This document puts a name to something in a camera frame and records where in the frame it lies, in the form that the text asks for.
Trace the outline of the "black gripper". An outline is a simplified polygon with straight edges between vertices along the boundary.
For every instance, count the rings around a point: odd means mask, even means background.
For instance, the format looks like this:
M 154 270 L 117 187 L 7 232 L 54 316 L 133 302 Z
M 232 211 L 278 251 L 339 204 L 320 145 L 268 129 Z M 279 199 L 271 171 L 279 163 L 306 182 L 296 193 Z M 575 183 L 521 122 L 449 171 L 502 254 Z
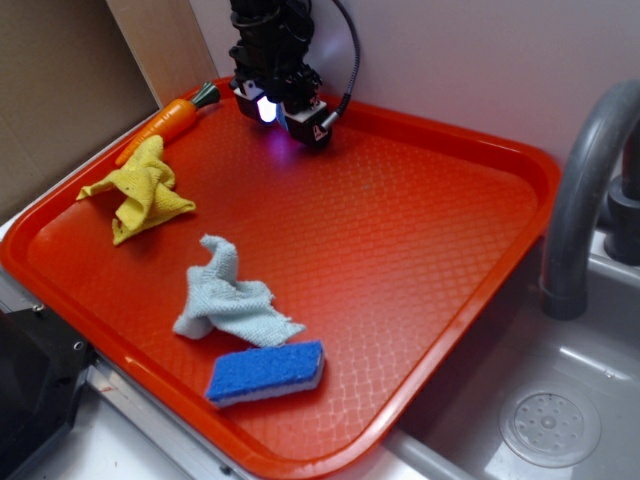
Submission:
M 311 8 L 309 1 L 233 1 L 231 23 L 240 39 L 229 51 L 235 62 L 230 85 L 244 116 L 271 125 L 275 103 L 282 103 L 289 135 L 324 148 L 333 133 L 324 127 L 330 112 L 326 102 L 317 103 L 321 78 L 304 61 L 315 32 Z

